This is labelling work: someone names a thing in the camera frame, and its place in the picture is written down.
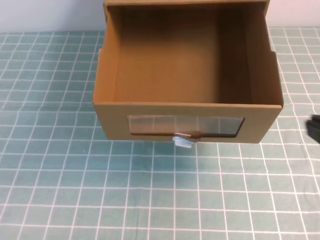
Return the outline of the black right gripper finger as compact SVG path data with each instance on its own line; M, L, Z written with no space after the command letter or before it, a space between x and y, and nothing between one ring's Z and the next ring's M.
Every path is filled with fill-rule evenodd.
M311 119L306 121L307 134L310 138L320 143L320 116L313 114Z

